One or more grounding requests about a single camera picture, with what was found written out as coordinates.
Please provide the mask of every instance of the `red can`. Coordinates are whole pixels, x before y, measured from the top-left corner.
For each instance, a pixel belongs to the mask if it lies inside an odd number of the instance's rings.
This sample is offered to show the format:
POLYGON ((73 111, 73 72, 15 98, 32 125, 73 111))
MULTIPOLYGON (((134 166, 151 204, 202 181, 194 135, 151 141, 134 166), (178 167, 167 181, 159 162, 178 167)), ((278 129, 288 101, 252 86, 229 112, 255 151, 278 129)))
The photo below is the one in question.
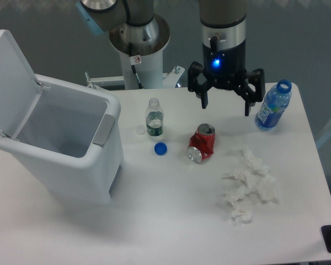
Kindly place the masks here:
POLYGON ((215 144, 215 128, 202 123, 197 127, 195 134, 190 138, 188 146, 188 156, 195 163, 200 163, 213 155, 213 145, 215 144))

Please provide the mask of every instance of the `blue bottle cap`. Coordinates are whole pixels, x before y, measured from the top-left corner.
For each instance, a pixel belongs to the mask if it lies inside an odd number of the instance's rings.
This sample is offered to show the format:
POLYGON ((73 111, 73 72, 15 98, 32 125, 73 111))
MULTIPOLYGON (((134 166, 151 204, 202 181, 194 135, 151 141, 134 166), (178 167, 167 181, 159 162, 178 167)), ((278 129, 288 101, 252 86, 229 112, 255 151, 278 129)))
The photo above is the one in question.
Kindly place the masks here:
POLYGON ((163 156, 167 152, 167 145, 165 143, 163 143, 163 142, 158 142, 154 146, 154 151, 156 152, 156 154, 158 156, 163 156))

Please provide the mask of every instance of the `bottle cap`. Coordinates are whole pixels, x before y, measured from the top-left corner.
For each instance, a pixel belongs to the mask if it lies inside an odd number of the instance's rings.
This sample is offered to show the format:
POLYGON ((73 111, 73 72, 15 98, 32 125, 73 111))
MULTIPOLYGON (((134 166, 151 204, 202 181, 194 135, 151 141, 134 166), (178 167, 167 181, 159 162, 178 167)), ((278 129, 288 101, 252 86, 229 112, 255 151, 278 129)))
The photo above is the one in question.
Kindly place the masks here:
POLYGON ((151 98, 150 101, 148 102, 148 106, 153 109, 159 108, 158 98, 151 98))
POLYGON ((135 131, 136 131, 137 134, 143 135, 143 134, 145 134, 146 129, 145 129, 144 125, 140 124, 140 125, 136 126, 135 131))
POLYGON ((163 143, 163 142, 158 142, 154 146, 154 151, 156 152, 156 154, 158 156, 163 156, 167 152, 167 145, 165 143, 163 143))

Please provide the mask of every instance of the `metal bracket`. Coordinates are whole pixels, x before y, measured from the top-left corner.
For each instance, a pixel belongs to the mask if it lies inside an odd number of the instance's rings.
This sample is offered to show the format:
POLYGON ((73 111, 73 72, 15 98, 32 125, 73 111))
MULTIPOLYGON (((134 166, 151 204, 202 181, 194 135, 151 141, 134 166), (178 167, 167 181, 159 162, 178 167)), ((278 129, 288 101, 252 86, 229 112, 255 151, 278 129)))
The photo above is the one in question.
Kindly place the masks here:
POLYGON ((3 130, 0 131, 0 135, 1 135, 2 137, 9 138, 9 139, 11 139, 11 140, 14 140, 14 141, 19 142, 19 140, 15 139, 15 138, 12 138, 11 135, 7 134, 7 133, 4 132, 3 130))
POLYGON ((43 84, 42 82, 40 82, 38 79, 35 79, 34 82, 35 82, 38 86, 40 86, 40 88, 43 89, 43 90, 48 90, 48 89, 50 89, 50 86, 46 86, 46 85, 44 85, 44 84, 43 84))
MULTIPOLYGON (((184 68, 180 66, 175 66, 170 73, 163 73, 163 87, 181 87, 182 85, 180 84, 179 80, 184 72, 184 68)), ((96 89, 96 86, 108 89, 108 87, 123 86, 125 84, 123 76, 89 78, 87 72, 85 72, 84 74, 87 80, 87 87, 93 89, 96 89)))

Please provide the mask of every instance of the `trash bin handle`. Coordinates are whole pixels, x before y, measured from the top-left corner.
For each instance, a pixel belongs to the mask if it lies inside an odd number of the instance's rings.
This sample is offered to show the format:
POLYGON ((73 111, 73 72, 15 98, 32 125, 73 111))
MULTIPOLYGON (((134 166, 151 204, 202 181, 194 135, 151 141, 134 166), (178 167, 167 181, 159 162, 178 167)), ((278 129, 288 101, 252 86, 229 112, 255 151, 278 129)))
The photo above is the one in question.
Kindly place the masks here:
POLYGON ((109 114, 104 114, 97 132, 95 133, 92 143, 103 147, 108 140, 111 130, 115 124, 115 117, 109 114))

